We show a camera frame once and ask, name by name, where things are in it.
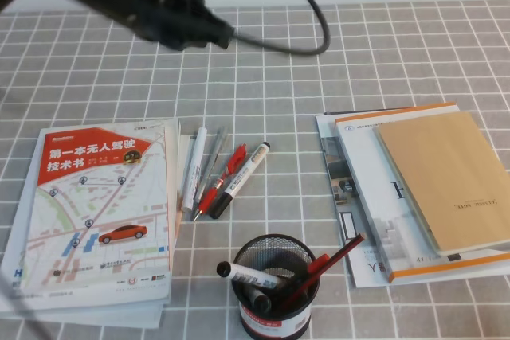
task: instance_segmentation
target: black marker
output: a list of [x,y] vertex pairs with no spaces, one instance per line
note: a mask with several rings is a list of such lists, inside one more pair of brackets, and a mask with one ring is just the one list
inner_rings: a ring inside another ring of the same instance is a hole
[[261,163],[265,155],[269,153],[270,147],[271,146],[266,142],[261,143],[255,150],[255,153],[246,161],[245,165],[239,170],[239,173],[236,174],[220,198],[218,198],[210,208],[210,216],[213,219],[218,219],[220,215],[222,215],[223,211],[225,211],[241,187],[248,181],[249,176],[255,171],[258,164]]

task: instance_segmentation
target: white marker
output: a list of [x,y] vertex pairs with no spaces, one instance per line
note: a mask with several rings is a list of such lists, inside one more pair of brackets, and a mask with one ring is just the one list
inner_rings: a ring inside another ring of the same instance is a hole
[[249,176],[252,175],[258,164],[261,163],[265,155],[269,153],[270,147],[271,146],[268,143],[263,142],[255,150],[255,153],[253,153],[252,156],[248,158],[248,161],[246,161],[243,167],[239,170],[239,172],[233,178],[232,182],[222,193],[220,198],[218,198],[216,202],[211,206],[210,216],[213,219],[218,219],[220,215],[222,215],[223,211],[237,195],[241,187],[246,183],[246,181],[248,181]]
[[262,271],[230,262],[218,263],[216,272],[222,278],[227,278],[234,282],[252,284],[257,287],[268,288],[271,290],[285,283],[285,280],[278,276],[273,276]]
[[182,211],[190,213],[193,209],[194,195],[197,192],[198,181],[200,180],[200,165],[204,146],[206,145],[207,129],[201,127],[198,129],[197,139],[194,141],[193,154],[191,155],[190,168],[184,186],[184,196],[182,197]]

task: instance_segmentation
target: mesh pen holder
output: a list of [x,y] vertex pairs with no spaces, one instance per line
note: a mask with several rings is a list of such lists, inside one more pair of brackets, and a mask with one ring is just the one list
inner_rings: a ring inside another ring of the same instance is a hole
[[[281,234],[259,236],[241,248],[233,262],[288,279],[297,272],[303,272],[315,260],[312,251],[299,240]],[[262,340],[281,338],[295,340],[306,332],[310,324],[312,301],[319,290],[317,280],[306,294],[303,294],[285,311],[268,313],[253,312],[251,303],[243,293],[243,283],[232,282],[233,292],[239,299],[241,323],[251,338]]]

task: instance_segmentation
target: book title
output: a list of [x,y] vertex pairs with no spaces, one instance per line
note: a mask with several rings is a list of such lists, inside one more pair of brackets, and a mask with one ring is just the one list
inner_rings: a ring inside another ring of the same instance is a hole
[[460,205],[453,205],[453,207],[455,208],[455,210],[465,210],[465,209],[470,209],[472,207],[480,207],[480,206],[488,206],[488,205],[497,205],[497,200],[492,199],[490,201],[484,201],[484,200],[469,201],[466,203],[462,203]]
[[[87,145],[86,147],[76,147],[71,150],[62,150],[62,149],[51,149],[49,151],[49,160],[48,165],[46,166],[46,171],[58,171],[58,170],[67,170],[73,166],[75,169],[79,169],[84,166],[85,158],[82,156],[102,153],[104,151],[115,151],[122,149],[130,149],[135,147],[134,139],[125,139],[123,141],[112,141],[110,145],[107,143],[103,143],[100,148],[100,144],[93,143]],[[65,159],[67,156],[78,156],[73,160]]]

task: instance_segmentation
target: cable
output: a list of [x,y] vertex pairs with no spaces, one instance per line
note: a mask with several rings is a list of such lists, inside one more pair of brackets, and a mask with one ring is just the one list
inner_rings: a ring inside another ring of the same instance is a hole
[[242,41],[244,43],[255,45],[259,48],[265,48],[270,49],[272,51],[282,52],[282,53],[288,53],[291,55],[297,55],[297,56],[315,56],[320,55],[321,53],[325,52],[326,49],[328,49],[329,44],[331,42],[331,35],[329,33],[329,27],[328,22],[326,21],[326,18],[324,17],[324,14],[320,10],[319,5],[317,5],[315,0],[307,0],[314,12],[316,13],[317,18],[319,19],[320,26],[323,31],[324,39],[322,42],[322,45],[318,48],[314,49],[293,49],[290,47],[282,47],[280,45],[274,45],[272,43],[268,43],[267,41],[261,41],[256,39],[255,37],[243,35],[240,33],[235,33],[233,35],[233,38],[239,41]]

